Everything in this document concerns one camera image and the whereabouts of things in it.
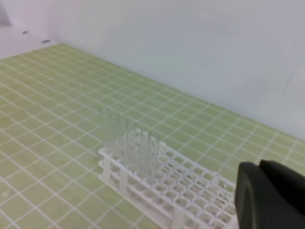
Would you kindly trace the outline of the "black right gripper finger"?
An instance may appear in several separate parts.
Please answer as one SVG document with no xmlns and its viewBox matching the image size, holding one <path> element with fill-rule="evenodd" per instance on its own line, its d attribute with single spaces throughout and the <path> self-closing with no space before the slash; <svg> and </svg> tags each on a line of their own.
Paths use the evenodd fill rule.
<svg viewBox="0 0 305 229">
<path fill-rule="evenodd" d="M 305 177 L 271 160 L 242 162 L 234 205 L 241 229 L 303 229 Z"/>
</svg>

